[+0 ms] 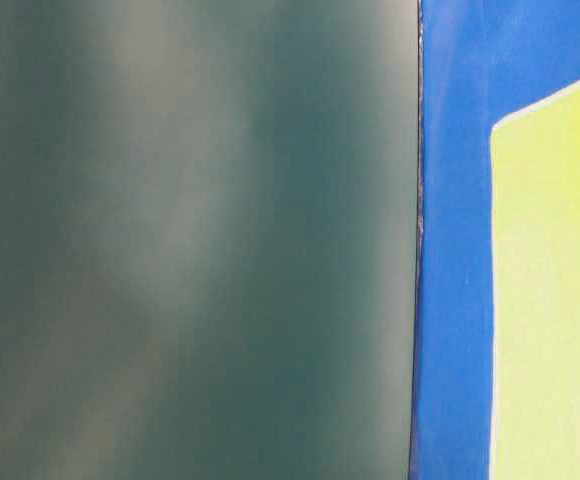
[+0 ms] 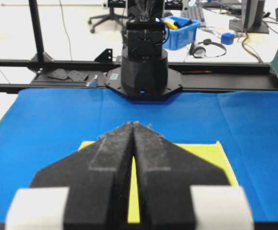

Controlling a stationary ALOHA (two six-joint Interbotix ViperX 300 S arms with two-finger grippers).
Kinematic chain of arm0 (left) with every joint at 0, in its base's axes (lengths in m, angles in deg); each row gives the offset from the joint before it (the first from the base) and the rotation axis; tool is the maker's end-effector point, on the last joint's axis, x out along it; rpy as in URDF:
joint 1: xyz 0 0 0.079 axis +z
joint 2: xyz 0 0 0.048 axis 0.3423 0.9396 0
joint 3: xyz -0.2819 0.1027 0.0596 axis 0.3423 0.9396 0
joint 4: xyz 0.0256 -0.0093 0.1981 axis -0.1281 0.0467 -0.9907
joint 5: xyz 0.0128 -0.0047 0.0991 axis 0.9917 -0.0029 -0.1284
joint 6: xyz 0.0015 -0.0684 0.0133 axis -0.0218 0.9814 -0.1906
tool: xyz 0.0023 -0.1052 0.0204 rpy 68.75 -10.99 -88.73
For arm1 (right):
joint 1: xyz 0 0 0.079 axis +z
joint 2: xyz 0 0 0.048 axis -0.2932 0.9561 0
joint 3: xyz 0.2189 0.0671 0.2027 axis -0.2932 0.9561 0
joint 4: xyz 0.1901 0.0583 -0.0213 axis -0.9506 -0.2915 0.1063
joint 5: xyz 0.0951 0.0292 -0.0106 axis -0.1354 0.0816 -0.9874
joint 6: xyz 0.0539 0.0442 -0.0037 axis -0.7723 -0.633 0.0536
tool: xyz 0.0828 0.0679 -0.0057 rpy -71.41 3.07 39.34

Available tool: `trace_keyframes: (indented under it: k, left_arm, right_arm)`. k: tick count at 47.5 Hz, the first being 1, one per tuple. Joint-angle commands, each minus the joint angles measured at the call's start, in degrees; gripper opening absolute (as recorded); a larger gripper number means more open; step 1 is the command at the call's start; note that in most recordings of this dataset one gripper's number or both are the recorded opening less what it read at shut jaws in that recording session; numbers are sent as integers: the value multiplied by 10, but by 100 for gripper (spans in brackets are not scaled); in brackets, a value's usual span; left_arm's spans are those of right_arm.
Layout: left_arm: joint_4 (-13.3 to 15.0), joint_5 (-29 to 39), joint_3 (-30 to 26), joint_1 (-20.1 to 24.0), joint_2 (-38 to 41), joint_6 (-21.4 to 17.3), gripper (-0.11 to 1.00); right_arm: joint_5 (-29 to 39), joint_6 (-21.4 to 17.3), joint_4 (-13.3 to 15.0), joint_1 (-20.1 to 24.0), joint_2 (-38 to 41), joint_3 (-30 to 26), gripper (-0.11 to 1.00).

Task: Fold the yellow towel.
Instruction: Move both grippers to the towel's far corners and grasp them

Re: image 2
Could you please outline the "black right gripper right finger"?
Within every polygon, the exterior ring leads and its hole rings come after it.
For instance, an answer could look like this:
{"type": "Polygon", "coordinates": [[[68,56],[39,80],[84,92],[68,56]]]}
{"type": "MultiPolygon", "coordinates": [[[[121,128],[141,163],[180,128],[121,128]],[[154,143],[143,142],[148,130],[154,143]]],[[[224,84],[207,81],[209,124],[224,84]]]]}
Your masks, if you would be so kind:
{"type": "Polygon", "coordinates": [[[150,230],[252,230],[243,188],[224,170],[135,123],[141,220],[150,230]]]}

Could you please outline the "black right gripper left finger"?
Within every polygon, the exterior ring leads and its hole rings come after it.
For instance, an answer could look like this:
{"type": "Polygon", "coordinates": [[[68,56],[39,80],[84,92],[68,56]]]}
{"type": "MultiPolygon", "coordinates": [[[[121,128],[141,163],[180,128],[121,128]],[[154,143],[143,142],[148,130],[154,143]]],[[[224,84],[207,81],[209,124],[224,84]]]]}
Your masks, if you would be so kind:
{"type": "Polygon", "coordinates": [[[17,190],[8,230],[113,230],[127,212],[133,124],[40,169],[17,190]]]}

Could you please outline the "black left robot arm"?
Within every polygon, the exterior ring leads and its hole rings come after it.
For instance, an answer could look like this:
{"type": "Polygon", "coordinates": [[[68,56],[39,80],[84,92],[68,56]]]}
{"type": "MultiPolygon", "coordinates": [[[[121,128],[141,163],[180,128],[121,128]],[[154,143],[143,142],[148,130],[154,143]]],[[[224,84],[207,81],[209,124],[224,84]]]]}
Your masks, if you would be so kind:
{"type": "Polygon", "coordinates": [[[134,100],[161,100],[182,89],[181,73],[169,68],[162,47],[169,38],[161,19],[164,8],[163,0],[127,1],[126,45],[106,87],[134,100]]]}

